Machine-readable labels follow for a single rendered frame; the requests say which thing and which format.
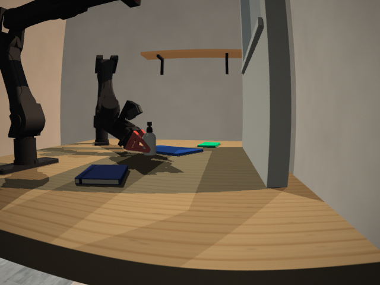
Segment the blue flat rectangular pad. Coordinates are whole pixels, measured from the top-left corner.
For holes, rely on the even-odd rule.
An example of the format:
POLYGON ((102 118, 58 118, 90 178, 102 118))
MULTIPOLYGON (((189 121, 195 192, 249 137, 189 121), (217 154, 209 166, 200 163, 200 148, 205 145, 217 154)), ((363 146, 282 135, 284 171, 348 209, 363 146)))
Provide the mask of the blue flat rectangular pad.
POLYGON ((166 145, 157 145, 156 154, 165 154, 170 156, 182 156, 186 154, 202 152, 203 149, 197 148, 185 148, 185 147, 173 147, 166 145))

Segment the green flat rectangular block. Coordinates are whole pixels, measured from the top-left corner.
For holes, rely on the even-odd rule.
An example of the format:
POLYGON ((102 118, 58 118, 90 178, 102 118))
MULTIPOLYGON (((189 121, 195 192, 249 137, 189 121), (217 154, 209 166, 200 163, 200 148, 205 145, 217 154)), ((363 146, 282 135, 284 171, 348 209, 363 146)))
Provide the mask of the green flat rectangular block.
POLYGON ((199 144, 198 147, 208 147, 208 148, 215 148, 216 146, 220 145, 219 142, 204 142, 202 144, 199 144), (216 145, 217 144, 217 145, 216 145), (214 146, 211 146, 214 145, 214 146))

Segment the dark blue book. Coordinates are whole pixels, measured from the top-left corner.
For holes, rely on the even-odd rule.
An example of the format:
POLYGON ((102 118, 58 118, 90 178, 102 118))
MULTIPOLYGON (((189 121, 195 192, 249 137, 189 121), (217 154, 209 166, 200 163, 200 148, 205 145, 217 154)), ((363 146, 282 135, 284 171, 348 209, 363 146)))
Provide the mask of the dark blue book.
POLYGON ((92 164, 75 177, 75 184, 80 185, 121 185, 128 165, 92 164))

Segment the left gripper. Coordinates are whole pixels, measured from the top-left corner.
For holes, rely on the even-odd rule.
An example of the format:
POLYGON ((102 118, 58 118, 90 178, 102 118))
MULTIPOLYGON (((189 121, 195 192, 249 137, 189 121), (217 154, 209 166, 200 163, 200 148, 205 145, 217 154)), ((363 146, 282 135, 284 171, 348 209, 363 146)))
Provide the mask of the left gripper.
POLYGON ((132 126, 126 127, 123 134, 120 134, 119 132, 112 129, 112 127, 110 134, 119 139, 118 145, 120 147, 124 146, 124 149, 129 151, 139 151, 144 153, 150 152, 151 148, 142 139, 145 134, 144 130, 140 129, 137 126, 132 126), (145 149, 143 149, 143 146, 140 145, 140 143, 145 147, 145 149))

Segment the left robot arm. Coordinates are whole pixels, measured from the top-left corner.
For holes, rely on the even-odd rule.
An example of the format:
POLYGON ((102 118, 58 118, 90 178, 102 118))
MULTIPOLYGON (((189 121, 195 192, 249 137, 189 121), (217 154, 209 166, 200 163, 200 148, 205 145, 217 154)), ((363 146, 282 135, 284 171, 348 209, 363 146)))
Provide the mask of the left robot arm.
POLYGON ((95 73, 99 70, 97 75, 99 84, 97 101, 99 101, 97 102, 96 116, 94 116, 94 128, 96 129, 94 145, 109 145, 108 133, 110 134, 112 125, 112 129, 123 134, 126 127, 135 126, 129 120, 143 113, 140 105, 127 100, 118 117, 117 109, 120 113, 120 105, 115 97, 112 85, 112 75, 116 72, 117 63, 118 55, 111 55, 110 59, 103 59, 103 55, 96 56, 95 73))

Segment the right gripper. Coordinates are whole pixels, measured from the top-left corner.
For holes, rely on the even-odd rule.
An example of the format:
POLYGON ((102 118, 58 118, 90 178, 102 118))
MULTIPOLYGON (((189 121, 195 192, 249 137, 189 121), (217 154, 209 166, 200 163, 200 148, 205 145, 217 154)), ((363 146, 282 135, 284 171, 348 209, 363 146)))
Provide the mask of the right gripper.
MULTIPOLYGON (((118 1, 118 0, 97 0, 97 1, 101 1, 102 4, 105 4, 108 2, 113 2, 113 1, 118 1)), ((129 6, 130 8, 141 5, 141 0, 121 0, 121 1, 125 3, 127 6, 129 6)))

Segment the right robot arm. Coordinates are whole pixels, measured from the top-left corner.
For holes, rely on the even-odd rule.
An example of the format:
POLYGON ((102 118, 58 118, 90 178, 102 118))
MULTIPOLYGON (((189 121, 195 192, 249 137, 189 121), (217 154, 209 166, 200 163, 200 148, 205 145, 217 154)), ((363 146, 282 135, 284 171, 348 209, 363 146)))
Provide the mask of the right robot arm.
POLYGON ((21 64, 25 29, 48 20, 66 20, 101 4, 97 0, 34 0, 16 8, 0 7, 0 70, 11 112, 8 138, 15 138, 15 160, 0 165, 0 175, 59 162, 51 157, 37 159, 34 136, 40 135, 46 120, 41 104, 36 103, 29 89, 21 64), (8 33, 2 32, 2 22, 8 33))

